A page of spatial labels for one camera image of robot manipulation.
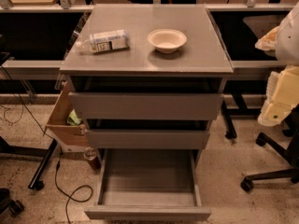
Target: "white robot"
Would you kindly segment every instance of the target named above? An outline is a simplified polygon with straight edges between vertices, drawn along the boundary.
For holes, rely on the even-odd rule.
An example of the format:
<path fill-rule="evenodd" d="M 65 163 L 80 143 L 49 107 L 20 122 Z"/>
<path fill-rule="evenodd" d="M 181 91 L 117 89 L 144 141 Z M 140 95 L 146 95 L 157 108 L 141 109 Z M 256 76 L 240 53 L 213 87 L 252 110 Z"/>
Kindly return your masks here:
<path fill-rule="evenodd" d="M 263 126 L 280 124 L 299 104 L 299 3 L 275 34 L 273 49 L 277 59 L 287 66 L 280 73 L 272 72 L 268 79 L 267 99 L 258 118 Z"/>

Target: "drawer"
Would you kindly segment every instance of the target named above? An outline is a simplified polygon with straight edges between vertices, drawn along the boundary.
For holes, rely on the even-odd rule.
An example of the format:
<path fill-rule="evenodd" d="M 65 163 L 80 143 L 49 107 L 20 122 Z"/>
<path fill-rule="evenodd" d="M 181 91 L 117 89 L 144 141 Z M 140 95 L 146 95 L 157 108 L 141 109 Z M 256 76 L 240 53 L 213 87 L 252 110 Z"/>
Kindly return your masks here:
<path fill-rule="evenodd" d="M 78 116 L 85 119 L 216 119 L 221 94 L 141 94 L 71 92 Z"/>
<path fill-rule="evenodd" d="M 189 150 L 105 149 L 90 219 L 207 220 Z"/>
<path fill-rule="evenodd" d="M 208 131 L 155 130 L 86 130 L 85 135 L 94 148 L 158 148 L 203 149 Z"/>

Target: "cardboard box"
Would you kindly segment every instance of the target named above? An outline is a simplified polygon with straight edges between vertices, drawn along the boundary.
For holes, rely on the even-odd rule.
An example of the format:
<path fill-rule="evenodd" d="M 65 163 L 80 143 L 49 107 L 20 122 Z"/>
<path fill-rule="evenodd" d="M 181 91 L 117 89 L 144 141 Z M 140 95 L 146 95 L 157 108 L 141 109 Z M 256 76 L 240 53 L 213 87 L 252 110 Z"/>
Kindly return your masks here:
<path fill-rule="evenodd" d="M 62 146 L 64 152 L 83 152 L 89 147 L 85 136 L 85 126 L 71 126 L 67 124 L 67 117 L 73 110 L 73 106 L 68 98 L 70 90 L 67 84 L 61 92 L 50 118 L 46 124 L 53 137 Z"/>

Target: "gray cabinet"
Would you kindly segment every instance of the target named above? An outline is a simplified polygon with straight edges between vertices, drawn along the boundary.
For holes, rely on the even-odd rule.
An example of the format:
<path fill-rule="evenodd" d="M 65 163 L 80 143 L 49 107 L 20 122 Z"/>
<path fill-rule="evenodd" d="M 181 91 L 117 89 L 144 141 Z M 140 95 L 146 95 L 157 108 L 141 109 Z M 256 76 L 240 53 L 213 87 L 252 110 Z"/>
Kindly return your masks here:
<path fill-rule="evenodd" d="M 188 38 L 174 54 L 147 43 L 159 28 Z M 91 219 L 205 220 L 195 167 L 233 69 L 202 6 L 95 7 L 78 39 L 126 29 L 131 47 L 102 54 L 73 48 L 61 73 L 71 102 L 101 152 Z"/>

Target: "open drawer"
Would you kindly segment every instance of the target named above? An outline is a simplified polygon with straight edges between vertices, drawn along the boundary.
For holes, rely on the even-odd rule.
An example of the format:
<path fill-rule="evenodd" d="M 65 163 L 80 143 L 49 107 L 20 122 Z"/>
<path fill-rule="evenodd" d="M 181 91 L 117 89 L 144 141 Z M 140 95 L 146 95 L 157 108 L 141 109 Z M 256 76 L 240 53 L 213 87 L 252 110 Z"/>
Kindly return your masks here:
<path fill-rule="evenodd" d="M 192 152 L 105 149 L 99 199 L 85 209 L 90 219 L 207 220 Z"/>

